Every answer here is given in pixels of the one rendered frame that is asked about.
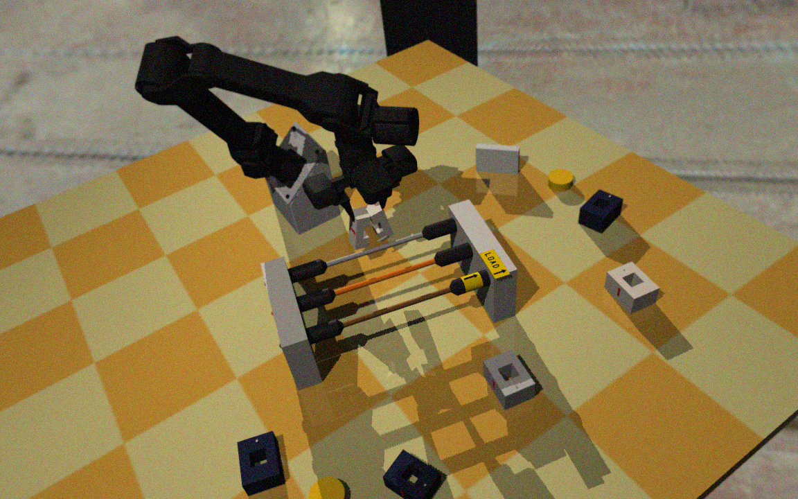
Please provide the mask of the yellow short cylinder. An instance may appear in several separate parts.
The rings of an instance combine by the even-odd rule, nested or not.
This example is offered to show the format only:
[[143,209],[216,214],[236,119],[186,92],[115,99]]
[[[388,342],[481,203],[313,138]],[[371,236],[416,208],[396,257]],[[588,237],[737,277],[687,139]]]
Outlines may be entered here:
[[312,485],[308,499],[346,499],[346,491],[341,481],[325,477]]
[[562,168],[557,168],[548,174],[548,187],[554,191],[567,191],[573,186],[573,182],[574,175]]

